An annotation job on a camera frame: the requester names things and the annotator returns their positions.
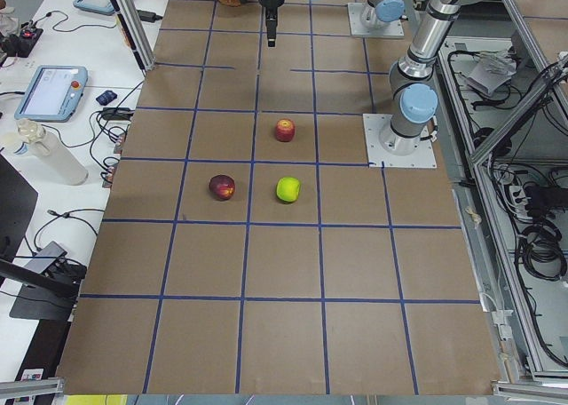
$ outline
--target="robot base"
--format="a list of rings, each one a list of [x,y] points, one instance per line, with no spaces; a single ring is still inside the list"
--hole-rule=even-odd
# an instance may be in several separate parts
[[[416,150],[408,156],[393,155],[379,142],[381,128],[391,121],[392,115],[364,114],[365,141],[367,143],[367,159],[369,167],[381,168],[437,168],[436,157],[429,140],[421,141]],[[428,136],[428,129],[424,127],[424,137]]]
[[[402,29],[400,20],[395,20],[384,28],[369,29],[361,23],[361,12],[365,8],[366,3],[348,3],[347,11],[349,13],[349,24],[351,26],[351,35],[362,38],[390,38],[402,39],[405,32]]]

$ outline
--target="white desk surface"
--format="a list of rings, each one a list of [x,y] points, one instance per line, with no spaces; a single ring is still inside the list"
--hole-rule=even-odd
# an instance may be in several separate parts
[[[44,0],[37,11],[36,18],[43,17],[47,12],[61,10],[69,16],[69,20],[60,28],[69,29],[81,24],[114,24],[114,16],[103,16],[77,10],[74,0]],[[133,0],[136,7],[163,14],[168,0]],[[79,65],[85,66],[89,72],[89,81],[84,95],[79,102],[75,114],[67,123],[51,123],[58,128],[66,143],[72,145],[82,143],[92,137],[89,127],[89,116],[100,110],[101,105],[95,98],[106,89],[112,89],[118,94],[110,106],[121,101],[136,84],[143,80],[136,61],[122,38],[118,28],[82,28],[72,33],[60,33],[51,29],[63,16],[54,13],[50,18],[39,22],[44,29],[40,41],[27,59],[15,60],[13,66],[0,68],[0,92],[25,91],[31,77],[40,65]],[[154,47],[158,36],[160,22],[144,23],[144,29],[150,44]],[[135,107],[139,89],[133,92],[122,106]],[[0,119],[0,134],[16,131],[13,113],[20,103],[20,96],[0,97],[0,111],[4,116]],[[93,147],[94,155],[102,160],[113,155],[114,145],[105,135],[97,140]],[[101,187],[100,168],[89,156],[89,146],[71,149],[77,159],[88,169],[89,177],[80,186],[65,186],[56,176],[50,175],[42,162],[33,155],[9,155],[4,157],[21,172],[30,185],[37,190],[39,198],[34,216],[29,225],[27,237],[31,241],[44,223],[52,219],[47,214],[48,209],[57,212],[78,208],[104,209],[109,195],[108,189]],[[89,220],[96,228],[100,225],[100,212],[84,212],[80,217]],[[85,265],[89,264],[95,235],[82,222],[62,219],[43,231],[39,237],[41,245],[53,240],[59,243],[70,258]],[[25,243],[19,250],[20,255],[29,255]],[[17,259],[14,263],[24,265],[27,259]],[[0,290],[10,294],[20,291],[20,284],[11,280],[4,281]],[[0,294],[0,382],[13,381],[16,378],[21,362],[26,354],[29,343],[37,327],[37,321],[12,319],[8,316],[14,298]]]

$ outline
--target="green apple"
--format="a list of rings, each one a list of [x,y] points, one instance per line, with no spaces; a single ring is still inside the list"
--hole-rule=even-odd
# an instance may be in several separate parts
[[[276,196],[285,203],[292,203],[300,195],[300,180],[294,177],[283,177],[276,185]]]

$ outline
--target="dark red apple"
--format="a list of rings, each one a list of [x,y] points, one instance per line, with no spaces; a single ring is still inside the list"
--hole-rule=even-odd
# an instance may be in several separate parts
[[[294,122],[290,119],[283,118],[276,123],[274,137],[276,137],[278,141],[291,141],[294,138],[295,131],[296,126]]]
[[[209,190],[221,201],[226,201],[234,194],[234,180],[229,176],[219,174],[209,181]]]

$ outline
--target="light blue joint cap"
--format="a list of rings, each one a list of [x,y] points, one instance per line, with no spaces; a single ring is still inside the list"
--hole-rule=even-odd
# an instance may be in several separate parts
[[[413,83],[400,98],[402,115],[411,123],[427,123],[436,113],[438,96],[428,85]]]
[[[403,0],[382,0],[375,7],[375,12],[378,20],[390,23],[400,19],[405,13],[405,2]]]

